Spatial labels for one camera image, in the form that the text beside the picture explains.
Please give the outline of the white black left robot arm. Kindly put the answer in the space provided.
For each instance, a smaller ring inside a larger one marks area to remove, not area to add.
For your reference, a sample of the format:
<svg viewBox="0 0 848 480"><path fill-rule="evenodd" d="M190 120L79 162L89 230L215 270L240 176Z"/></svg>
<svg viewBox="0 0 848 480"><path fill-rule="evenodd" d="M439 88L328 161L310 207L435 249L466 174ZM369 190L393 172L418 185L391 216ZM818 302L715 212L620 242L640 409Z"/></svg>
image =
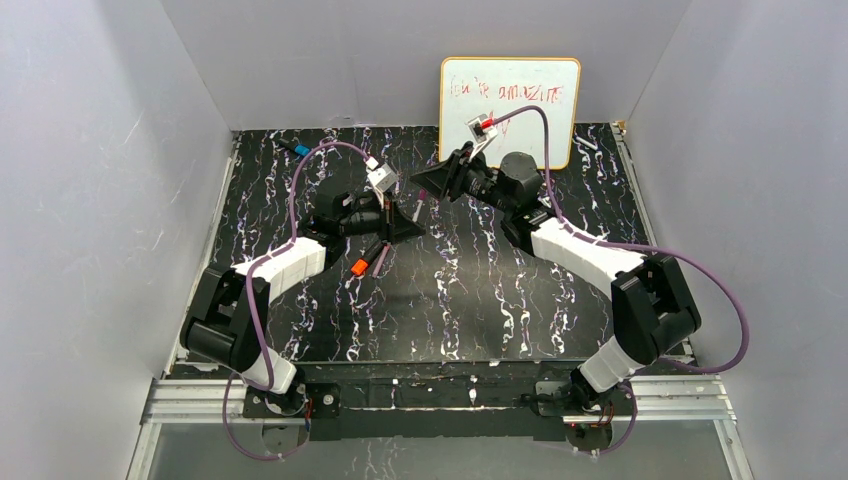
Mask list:
<svg viewBox="0 0 848 480"><path fill-rule="evenodd" d="M267 344L270 305L292 287L332 267L350 237L376 237L351 268L353 276L361 277L388 247L424 233L424 227L401 211L389 193L321 194L296 228L293 242L250 262L206 267L181 327L179 344L259 390L284 395L298 371Z"/></svg>

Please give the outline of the white green pen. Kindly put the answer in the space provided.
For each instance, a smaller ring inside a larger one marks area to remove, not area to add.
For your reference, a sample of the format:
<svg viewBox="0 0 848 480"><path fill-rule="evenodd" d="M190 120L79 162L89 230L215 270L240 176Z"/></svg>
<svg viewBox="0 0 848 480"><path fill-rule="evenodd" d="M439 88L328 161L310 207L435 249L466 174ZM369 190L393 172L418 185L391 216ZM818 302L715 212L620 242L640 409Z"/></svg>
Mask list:
<svg viewBox="0 0 848 480"><path fill-rule="evenodd" d="M420 214L421 214L421 210L422 210L422 207L423 207L423 203L424 203L423 199L418 199L416 201L415 210L414 210L414 213L412 215L413 222L416 222L416 223L418 222Z"/></svg>

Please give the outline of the black orange highlighter pen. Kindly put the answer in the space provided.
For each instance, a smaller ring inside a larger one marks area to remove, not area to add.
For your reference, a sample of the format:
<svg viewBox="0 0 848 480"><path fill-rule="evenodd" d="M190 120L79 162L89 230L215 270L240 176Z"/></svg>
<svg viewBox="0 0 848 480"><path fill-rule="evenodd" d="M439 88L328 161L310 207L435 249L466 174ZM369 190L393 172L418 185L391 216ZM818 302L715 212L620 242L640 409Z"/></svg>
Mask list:
<svg viewBox="0 0 848 480"><path fill-rule="evenodd" d="M381 258L381 255L387 247L388 243L384 240L376 240L373 242L351 266L350 271L352 275L354 277L364 276L369 268Z"/></svg>

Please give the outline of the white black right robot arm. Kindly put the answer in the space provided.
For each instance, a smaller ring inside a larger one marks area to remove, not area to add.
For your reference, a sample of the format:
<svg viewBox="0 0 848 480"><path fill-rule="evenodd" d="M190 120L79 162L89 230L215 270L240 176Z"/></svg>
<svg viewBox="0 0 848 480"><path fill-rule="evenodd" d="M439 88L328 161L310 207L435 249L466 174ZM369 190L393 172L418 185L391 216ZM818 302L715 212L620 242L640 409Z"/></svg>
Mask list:
<svg viewBox="0 0 848 480"><path fill-rule="evenodd" d="M539 198L545 182L531 155L509 153L493 168L469 148L457 149L410 179L438 200L468 195L502 212L501 228L512 246L565 268L610 300L611 338L570 373L565 385L553 393L535 393L533 400L588 409L701 327L677 259L604 247L564 228Z"/></svg>

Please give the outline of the pink white pen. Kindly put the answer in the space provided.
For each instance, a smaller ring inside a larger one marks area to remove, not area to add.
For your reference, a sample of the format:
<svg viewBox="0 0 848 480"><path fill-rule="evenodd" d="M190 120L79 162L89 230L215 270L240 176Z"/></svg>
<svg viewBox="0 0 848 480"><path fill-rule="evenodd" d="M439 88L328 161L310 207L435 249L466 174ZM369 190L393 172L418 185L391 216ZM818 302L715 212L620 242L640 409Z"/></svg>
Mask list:
<svg viewBox="0 0 848 480"><path fill-rule="evenodd" d="M384 244L383 245L383 248L382 248L382 250L381 250L379 256L377 257L377 260L376 260L376 262L373 266L373 270L372 270L372 277L373 278L377 278L379 276L379 274L380 274L380 272L383 268L385 258L390 251L390 248L391 248L390 244Z"/></svg>

